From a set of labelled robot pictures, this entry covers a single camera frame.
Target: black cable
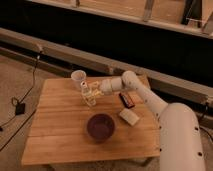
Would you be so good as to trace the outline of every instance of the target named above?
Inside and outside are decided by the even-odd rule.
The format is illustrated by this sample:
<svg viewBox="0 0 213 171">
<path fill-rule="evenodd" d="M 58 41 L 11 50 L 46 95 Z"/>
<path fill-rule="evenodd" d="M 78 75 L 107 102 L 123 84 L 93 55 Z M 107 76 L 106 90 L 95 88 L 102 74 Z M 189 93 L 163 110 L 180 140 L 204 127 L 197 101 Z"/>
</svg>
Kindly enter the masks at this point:
<svg viewBox="0 0 213 171">
<path fill-rule="evenodd" d="M 22 97 L 21 100 L 18 100 L 16 97 L 12 97 L 11 103 L 12 103 L 13 106 L 17 106 L 17 104 L 22 103 L 22 102 L 24 101 L 24 99 L 28 96 L 28 94 L 31 92 L 31 90 L 34 88 L 34 86 L 35 86 L 35 71 L 36 71 L 37 66 L 38 66 L 39 58 L 40 58 L 40 54 L 39 54 L 38 57 L 36 58 L 36 63 L 35 63 L 34 69 L 33 69 L 33 84 L 32 84 L 32 86 L 31 86 L 30 89 L 25 93 L 25 95 Z"/>
<path fill-rule="evenodd" d="M 36 58 L 36 62 L 35 62 L 35 66 L 34 66 L 34 69 L 33 69 L 33 84 L 32 86 L 30 87 L 30 89 L 25 93 L 25 95 L 22 97 L 21 100 L 18 100 L 16 97 L 12 97 L 11 98 L 11 103 L 14 107 L 16 107 L 18 104 L 22 103 L 24 101 L 24 99 L 27 97 L 27 95 L 31 92 L 31 90 L 34 88 L 35 86 L 35 71 L 37 69 L 37 66 L 38 66 L 38 61 L 40 59 L 40 54 L 41 52 L 38 54 L 37 58 Z M 3 123 L 1 126 L 0 126 L 0 131 L 3 131 L 3 127 L 5 125 L 7 125 L 8 123 L 10 123 L 14 118 L 16 117 L 16 115 L 14 115 L 12 118 L 10 118 L 7 122 Z"/>
<path fill-rule="evenodd" d="M 24 123 L 16 130 L 16 132 L 7 140 L 7 142 L 0 148 L 0 152 L 9 144 L 9 142 L 16 136 L 16 134 L 21 130 L 21 128 L 27 123 L 27 121 L 35 114 L 34 110 L 30 116 L 24 121 Z"/>
<path fill-rule="evenodd" d="M 205 128 L 203 128 L 203 127 L 200 127 L 200 130 L 204 131 L 209 136 L 211 142 L 213 143 L 213 137 L 212 137 L 212 135 Z"/>
<path fill-rule="evenodd" d="M 7 122 L 3 123 L 0 127 L 2 128 L 3 126 L 7 125 L 9 122 L 11 122 L 14 118 L 16 117 L 16 115 L 14 115 L 12 118 L 10 118 Z"/>
<path fill-rule="evenodd" d="M 204 117 L 208 113 L 208 110 L 209 110 L 209 103 L 206 102 L 206 104 L 205 104 L 205 111 L 203 112 L 203 114 L 201 115 L 201 117 L 198 118 L 198 123 L 199 124 L 203 121 Z M 213 137 L 212 137 L 212 135 L 205 128 L 203 128 L 201 126 L 200 126 L 200 130 L 204 131 L 209 136 L 211 142 L 213 143 Z"/>
</svg>

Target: table leg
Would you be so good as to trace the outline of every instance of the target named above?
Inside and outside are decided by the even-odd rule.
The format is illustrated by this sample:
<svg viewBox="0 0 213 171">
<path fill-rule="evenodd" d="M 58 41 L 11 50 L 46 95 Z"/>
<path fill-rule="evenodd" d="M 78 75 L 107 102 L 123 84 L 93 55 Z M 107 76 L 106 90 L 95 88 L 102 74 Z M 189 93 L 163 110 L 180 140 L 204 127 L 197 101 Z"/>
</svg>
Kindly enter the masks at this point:
<svg viewBox="0 0 213 171">
<path fill-rule="evenodd" d="M 141 166 L 146 167 L 152 160 L 153 160 L 153 157 L 147 158 L 144 162 L 141 163 Z"/>
<path fill-rule="evenodd" d="M 42 165 L 47 171 L 55 171 L 55 169 L 50 164 Z"/>
</svg>

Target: black wall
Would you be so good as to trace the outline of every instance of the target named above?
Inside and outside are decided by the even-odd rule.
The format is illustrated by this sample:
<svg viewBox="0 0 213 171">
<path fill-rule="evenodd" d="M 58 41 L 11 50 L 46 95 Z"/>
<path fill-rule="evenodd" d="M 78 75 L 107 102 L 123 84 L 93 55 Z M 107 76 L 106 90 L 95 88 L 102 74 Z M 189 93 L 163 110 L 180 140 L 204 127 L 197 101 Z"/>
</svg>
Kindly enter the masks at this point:
<svg viewBox="0 0 213 171">
<path fill-rule="evenodd" d="M 0 26 L 213 86 L 213 40 L 23 0 L 0 2 Z"/>
</svg>

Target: white sponge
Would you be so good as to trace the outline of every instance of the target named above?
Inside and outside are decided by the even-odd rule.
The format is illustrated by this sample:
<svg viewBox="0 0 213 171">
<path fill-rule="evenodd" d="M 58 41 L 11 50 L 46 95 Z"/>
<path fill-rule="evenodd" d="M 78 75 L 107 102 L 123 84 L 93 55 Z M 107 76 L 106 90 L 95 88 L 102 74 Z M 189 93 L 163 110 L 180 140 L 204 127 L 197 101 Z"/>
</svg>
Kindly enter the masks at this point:
<svg viewBox="0 0 213 171">
<path fill-rule="evenodd" d="M 135 125 L 140 119 L 136 113 L 127 108 L 124 108 L 118 115 L 127 121 L 131 126 Z"/>
</svg>

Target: bottle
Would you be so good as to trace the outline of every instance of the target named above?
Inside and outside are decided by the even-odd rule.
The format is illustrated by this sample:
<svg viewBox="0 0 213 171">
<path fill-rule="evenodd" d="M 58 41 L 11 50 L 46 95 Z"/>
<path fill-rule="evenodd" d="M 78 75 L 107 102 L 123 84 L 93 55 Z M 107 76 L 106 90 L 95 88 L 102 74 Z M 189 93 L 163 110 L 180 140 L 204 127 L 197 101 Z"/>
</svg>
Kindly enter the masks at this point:
<svg viewBox="0 0 213 171">
<path fill-rule="evenodd" d="M 92 94 L 92 90 L 85 81 L 81 83 L 81 94 L 88 106 L 95 106 L 96 100 Z"/>
</svg>

